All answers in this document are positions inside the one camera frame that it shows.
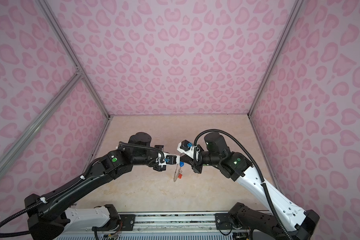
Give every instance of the heart pattern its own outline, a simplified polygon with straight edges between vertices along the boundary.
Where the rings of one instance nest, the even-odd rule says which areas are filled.
[[[313,239],[360,239],[360,1],[307,2],[253,120]]]
[[[248,113],[293,3],[49,1],[117,115]]]
[[[80,81],[0,180],[0,219],[23,209],[24,198],[30,194],[42,195],[77,177],[84,170],[104,121]],[[16,231],[23,224],[24,220],[7,224],[3,231]]]
[[[0,1],[0,157],[74,71],[32,1]]]

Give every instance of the pink patterned wallpaper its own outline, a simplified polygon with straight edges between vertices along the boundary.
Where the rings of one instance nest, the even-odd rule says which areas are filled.
[[[0,181],[0,221],[24,209],[24,198],[50,192],[77,177],[105,118],[81,81]],[[1,232],[28,229],[25,215]]]
[[[51,0],[111,114],[247,113],[294,0]]]
[[[284,192],[321,216],[314,239],[360,239],[359,0],[307,3],[254,122]]]
[[[0,156],[74,69],[32,0],[0,1]]]

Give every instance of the beige tabletop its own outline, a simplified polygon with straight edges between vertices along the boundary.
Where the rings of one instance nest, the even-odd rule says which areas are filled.
[[[148,133],[151,146],[164,145],[165,152],[179,154],[179,142],[193,142],[197,134],[210,128],[224,130],[238,139],[257,161],[264,177],[273,183],[246,115],[114,117],[97,157],[114,150],[119,141],[128,142],[137,132]],[[231,139],[225,139],[231,151],[241,151]],[[206,149],[203,137],[198,144]],[[134,166],[131,172],[79,200],[77,208],[113,204],[118,212],[224,211],[241,202],[255,210],[266,210],[248,190],[211,166],[204,166],[202,174],[196,174],[185,164],[182,179],[173,182],[175,168],[167,165],[166,171],[157,172],[147,166]]]

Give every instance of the black cable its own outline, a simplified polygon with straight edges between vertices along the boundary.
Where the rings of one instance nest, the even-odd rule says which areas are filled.
[[[95,233],[95,239],[99,240],[99,236],[97,235],[97,227],[92,227],[93,232]]]
[[[254,231],[254,228],[252,228],[252,229],[250,230],[250,240],[253,240],[253,231]]]
[[[231,225],[231,230],[229,230],[229,233],[223,233],[223,232],[220,230],[220,225],[223,224],[223,223],[229,223],[229,224]],[[233,225],[232,225],[232,223],[231,223],[230,221],[222,222],[222,223],[219,224],[219,231],[220,231],[220,233],[223,234],[224,236],[230,235],[231,232],[232,232],[232,229],[233,229]]]
[[[126,142],[119,142],[119,144],[121,146],[124,146],[124,147],[134,147],[134,148],[140,148],[140,149],[155,151],[155,152],[160,154],[160,161],[164,160],[164,153],[160,149],[157,149],[157,148],[154,148],[154,147],[138,145],[138,144],[126,143]],[[150,161],[148,163],[149,167],[154,167],[154,166],[157,166],[157,165],[158,165],[158,162],[156,162],[156,159],[153,159],[152,161]]]
[[[194,146],[197,146],[197,140],[204,134],[206,133],[209,133],[209,132],[219,132],[219,133],[222,133],[226,136],[228,136],[230,139],[232,139],[240,148],[241,150],[248,156],[248,158],[250,159],[250,161],[252,162],[252,164],[254,165],[254,167],[256,168],[257,170],[257,173],[259,174],[259,177],[260,177],[260,180],[261,180],[261,185],[263,186],[263,189],[264,189],[264,194],[265,194],[265,197],[267,198],[267,202],[268,202],[268,205],[269,205],[269,208],[272,212],[272,214],[274,215],[277,223],[279,224],[280,228],[283,230],[283,233],[285,234],[286,238],[288,240],[293,240],[292,237],[289,235],[287,229],[285,228],[283,222],[280,220],[279,218],[279,215],[277,214],[276,212],[276,209],[274,208],[274,205],[272,203],[272,199],[271,199],[271,196],[269,195],[269,192],[268,192],[268,188],[267,188],[267,185],[265,184],[264,182],[264,177],[263,177],[263,173],[261,172],[260,170],[260,167],[258,166],[257,162],[253,159],[252,155],[245,149],[245,147],[234,137],[232,136],[231,134],[223,131],[223,130],[220,130],[220,129],[208,129],[208,130],[205,130],[205,131],[202,131],[201,133],[199,133],[196,138],[195,138],[195,141],[193,142],[193,145]],[[193,151],[193,161],[195,162],[195,164],[198,164],[200,165],[202,163],[202,156],[201,154],[199,154],[199,160],[196,161],[196,148],[195,147],[195,150]]]
[[[84,171],[84,173],[82,174],[84,177],[86,177],[89,173],[89,171],[91,170],[92,166],[97,162],[97,160],[93,160],[87,167],[87,169]],[[48,201],[50,199],[53,199],[55,197],[57,197],[58,195],[61,195],[65,192],[67,192],[68,190],[71,190],[72,188],[76,187],[80,182],[82,182],[82,179],[77,180],[76,182],[74,182],[72,185],[66,187],[65,189],[61,190],[60,192],[57,192],[51,196],[49,196],[48,198],[46,198],[45,200]],[[5,218],[3,221],[0,222],[0,228],[2,226],[4,226],[5,224],[9,223],[10,221],[12,221],[13,219],[37,208],[38,206],[44,204],[41,200],[39,200],[38,202],[34,203],[31,206],[26,207],[23,210],[20,210],[19,212]],[[6,238],[6,237],[17,237],[17,236],[22,236],[22,235],[27,235],[30,234],[30,231],[23,231],[23,232],[12,232],[12,233],[0,233],[0,238]]]

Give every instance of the black bracket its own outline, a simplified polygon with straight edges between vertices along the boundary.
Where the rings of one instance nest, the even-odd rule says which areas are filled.
[[[217,230],[231,230],[232,225],[229,221],[229,214],[215,214],[215,223]]]
[[[135,224],[135,214],[120,214],[120,220],[123,223],[121,231],[132,231]]]

